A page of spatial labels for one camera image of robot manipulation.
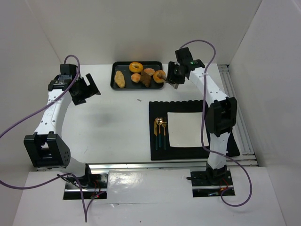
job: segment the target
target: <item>knife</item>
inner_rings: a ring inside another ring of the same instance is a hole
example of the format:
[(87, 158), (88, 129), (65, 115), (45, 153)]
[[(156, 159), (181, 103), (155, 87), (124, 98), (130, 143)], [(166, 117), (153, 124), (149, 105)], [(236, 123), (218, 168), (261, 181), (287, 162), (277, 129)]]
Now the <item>knife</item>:
[(155, 118), (155, 136), (156, 136), (156, 150), (158, 150), (158, 129), (156, 124), (156, 119), (157, 118)]

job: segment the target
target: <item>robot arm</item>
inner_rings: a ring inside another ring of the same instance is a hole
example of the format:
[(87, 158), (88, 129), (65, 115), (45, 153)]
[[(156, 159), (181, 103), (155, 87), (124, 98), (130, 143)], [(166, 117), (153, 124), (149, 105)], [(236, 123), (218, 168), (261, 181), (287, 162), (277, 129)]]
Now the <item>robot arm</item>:
[[(177, 89), (187, 77), (204, 94), (204, 64), (200, 60), (193, 60), (188, 48), (179, 49), (175, 53), (178, 63), (169, 62), (166, 82)], [(206, 87), (209, 110), (205, 123), (210, 133), (210, 149), (226, 155), (230, 132), (236, 123), (237, 101), (223, 93), (208, 74)], [(226, 158), (222, 155), (209, 154), (206, 169), (209, 179), (220, 178), (225, 174)]]
[[(70, 85), (76, 75), (76, 65), (61, 65), (61, 74), (48, 85), (48, 103), (53, 102)], [(67, 108), (71, 101), (75, 105), (85, 103), (86, 98), (100, 95), (90, 74), (86, 75), (90, 85), (83, 78), (78, 78), (62, 98), (45, 110), (42, 120), (33, 135), (24, 138), (24, 145), (34, 167), (73, 173), (83, 184), (91, 175), (87, 164), (71, 157), (71, 152), (62, 140), (62, 126)]]

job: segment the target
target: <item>placemat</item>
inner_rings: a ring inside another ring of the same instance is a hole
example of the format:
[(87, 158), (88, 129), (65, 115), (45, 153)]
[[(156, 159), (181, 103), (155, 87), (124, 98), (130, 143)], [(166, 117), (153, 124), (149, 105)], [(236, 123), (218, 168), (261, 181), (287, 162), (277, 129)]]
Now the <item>placemat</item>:
[[(172, 160), (172, 159), (207, 159), (209, 153), (202, 147), (171, 147), (169, 144), (168, 125), (166, 127), (167, 150), (162, 148), (156, 150), (156, 137), (154, 134), (154, 121), (157, 117), (167, 117), (167, 112), (188, 113), (202, 112), (203, 100), (177, 101), (177, 102), (150, 102), (149, 103), (149, 120), (150, 120), (150, 155), (151, 160)], [(234, 140), (233, 134), (230, 134), (227, 146), (227, 155), (229, 157), (239, 156), (239, 150)]]

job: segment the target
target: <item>gold fork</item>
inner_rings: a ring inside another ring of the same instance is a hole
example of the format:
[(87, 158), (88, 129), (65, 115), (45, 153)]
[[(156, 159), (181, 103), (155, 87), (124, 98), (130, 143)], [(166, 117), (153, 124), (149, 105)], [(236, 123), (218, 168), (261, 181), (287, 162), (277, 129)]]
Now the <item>gold fork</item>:
[(166, 144), (166, 132), (165, 132), (165, 127), (167, 126), (167, 118), (163, 117), (163, 123), (162, 123), (162, 127), (164, 129), (164, 150), (167, 149), (167, 144)]

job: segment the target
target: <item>dark green handle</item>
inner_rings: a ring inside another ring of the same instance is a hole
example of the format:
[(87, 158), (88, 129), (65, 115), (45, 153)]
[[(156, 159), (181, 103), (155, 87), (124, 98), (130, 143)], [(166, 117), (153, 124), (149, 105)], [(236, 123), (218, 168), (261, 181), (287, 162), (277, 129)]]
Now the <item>dark green handle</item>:
[(158, 136), (156, 136), (156, 150), (158, 150)]
[(166, 147), (167, 145), (166, 145), (166, 136), (164, 136), (164, 150), (166, 150), (167, 149), (167, 147)]
[(162, 147), (162, 142), (161, 142), (161, 133), (159, 133), (159, 148)]

